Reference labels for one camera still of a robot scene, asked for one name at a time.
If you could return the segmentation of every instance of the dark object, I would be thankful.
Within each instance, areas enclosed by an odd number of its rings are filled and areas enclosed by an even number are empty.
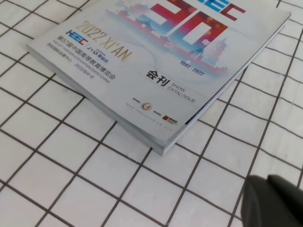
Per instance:
[[[244,227],[303,227],[303,192],[280,176],[249,176],[242,202]]]

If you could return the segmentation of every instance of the small logo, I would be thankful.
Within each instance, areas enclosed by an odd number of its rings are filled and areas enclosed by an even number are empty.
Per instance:
[[[151,110],[151,109],[152,109],[152,105],[151,105],[150,103],[143,103],[143,104],[141,105],[141,108],[142,108],[143,110]]]

